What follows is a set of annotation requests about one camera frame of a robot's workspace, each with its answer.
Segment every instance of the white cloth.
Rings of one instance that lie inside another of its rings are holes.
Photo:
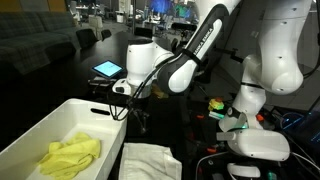
[[[182,165],[169,148],[125,143],[122,151],[119,180],[180,180]]]

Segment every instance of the dark table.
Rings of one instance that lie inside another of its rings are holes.
[[[96,76],[90,68],[105,60],[112,60],[125,67],[128,40],[145,39],[120,32],[94,46],[78,50],[74,57],[52,63],[1,87],[1,149],[3,150],[51,111],[70,98],[93,100],[88,97],[88,80]],[[170,41],[156,38],[161,47],[170,50]],[[150,131],[147,135],[135,135],[136,120],[128,117],[126,142],[144,142],[169,146],[173,155],[183,164],[187,163],[183,131],[181,129],[181,98],[173,96],[158,99],[152,95],[146,111]]]

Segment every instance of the cable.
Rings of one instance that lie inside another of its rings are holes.
[[[317,164],[317,163],[308,155],[308,153],[307,153],[305,150],[303,150],[303,148],[302,148],[301,146],[299,146],[299,144],[296,143],[289,135],[287,135],[286,133],[284,133],[284,135],[285,135],[293,144],[295,144],[295,145],[309,158],[309,160],[310,160],[312,163]]]
[[[229,173],[229,175],[231,176],[232,180],[237,180],[231,173]]]
[[[320,14],[319,14],[320,2],[319,2],[319,0],[316,1],[316,5],[317,5],[318,28],[320,29]],[[319,33],[318,33],[318,46],[320,46],[320,34]],[[319,66],[320,66],[320,48],[319,48],[319,55],[318,55],[317,64],[310,72],[303,74],[303,78],[306,79],[306,78],[310,77],[319,68]]]
[[[200,165],[201,161],[203,161],[203,160],[205,160],[205,159],[208,159],[208,158],[211,158],[211,157],[224,155],[224,154],[227,154],[227,153],[228,153],[228,152],[221,152],[221,153],[211,154],[211,155],[209,155],[209,156],[206,156],[206,157],[201,158],[201,159],[198,161],[198,163],[197,163],[195,180],[198,179],[198,168],[199,168],[199,165]]]
[[[96,94],[96,90],[97,90],[97,88],[98,88],[100,85],[101,85],[101,82],[99,82],[99,84],[96,85],[96,87],[94,87],[94,89],[93,89],[93,91],[92,91],[93,94]]]
[[[132,97],[128,100],[128,103],[127,103],[127,106],[126,107],[123,107],[122,110],[119,112],[119,114],[115,114],[112,115],[113,119],[114,120],[117,120],[117,121],[122,121],[124,120],[129,114],[130,112],[132,111],[133,109],[133,104],[136,102],[136,100],[138,99],[140,93],[142,92],[143,88],[145,87],[145,85],[148,83],[148,81],[153,77],[153,75],[159,71],[159,69],[161,69],[166,63],[168,63],[169,61],[175,59],[177,56],[171,56],[167,59],[165,59],[164,61],[162,61],[161,63],[159,63],[155,69],[147,76],[147,78],[141,82],[141,84],[139,85],[139,87],[136,89],[136,91],[134,92],[134,94],[132,95]],[[121,119],[118,119],[118,117],[122,114],[122,112],[125,110],[125,108],[128,108],[128,111],[127,113],[125,114],[125,116]]]
[[[301,158],[301,159],[303,159],[305,161],[307,161],[309,164],[311,164],[313,167],[315,167],[318,171],[320,171],[320,168],[317,165],[315,165],[313,162],[309,161],[307,158],[305,158],[305,157],[303,157],[303,156],[301,156],[301,155],[299,155],[297,153],[294,153],[294,152],[291,152],[291,154],[296,156],[296,157],[299,157],[299,158]]]
[[[320,179],[320,177],[319,176],[317,176],[317,175],[315,175],[309,168],[307,168],[302,162],[301,162],[301,160],[297,157],[297,156],[294,156],[296,159],[297,159],[297,161],[298,161],[298,163],[306,170],[306,171],[308,171],[312,176],[314,176],[316,179]]]

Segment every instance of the tablet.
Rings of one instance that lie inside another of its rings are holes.
[[[120,73],[123,68],[114,62],[107,60],[101,64],[98,64],[96,66],[93,66],[91,68],[95,73],[101,75],[105,78],[112,78],[113,76]]]

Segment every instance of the gray couch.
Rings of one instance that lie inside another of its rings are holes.
[[[44,50],[56,43],[72,42],[79,48],[70,12],[0,13],[0,61],[7,61],[22,74],[50,63]]]

